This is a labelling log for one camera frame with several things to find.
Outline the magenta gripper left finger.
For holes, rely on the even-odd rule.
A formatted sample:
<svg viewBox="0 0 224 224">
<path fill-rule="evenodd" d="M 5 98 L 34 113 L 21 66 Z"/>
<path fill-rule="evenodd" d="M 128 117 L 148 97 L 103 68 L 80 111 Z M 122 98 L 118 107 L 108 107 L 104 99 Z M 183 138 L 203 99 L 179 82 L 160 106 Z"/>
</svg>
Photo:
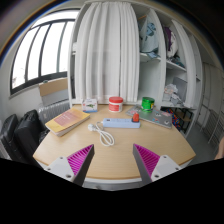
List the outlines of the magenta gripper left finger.
<svg viewBox="0 0 224 224">
<path fill-rule="evenodd" d="M 45 170 L 82 186 L 94 154 L 94 145 L 91 144 L 68 157 L 58 157 Z"/>
</svg>

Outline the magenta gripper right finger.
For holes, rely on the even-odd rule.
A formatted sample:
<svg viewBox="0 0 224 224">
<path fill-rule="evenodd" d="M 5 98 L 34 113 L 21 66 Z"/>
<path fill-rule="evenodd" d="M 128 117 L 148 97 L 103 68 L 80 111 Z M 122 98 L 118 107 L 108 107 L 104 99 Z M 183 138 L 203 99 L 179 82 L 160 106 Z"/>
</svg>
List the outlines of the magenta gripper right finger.
<svg viewBox="0 0 224 224">
<path fill-rule="evenodd" d="M 138 144 L 133 145 L 133 155 L 144 185 L 181 170 L 168 155 L 159 156 Z"/>
</svg>

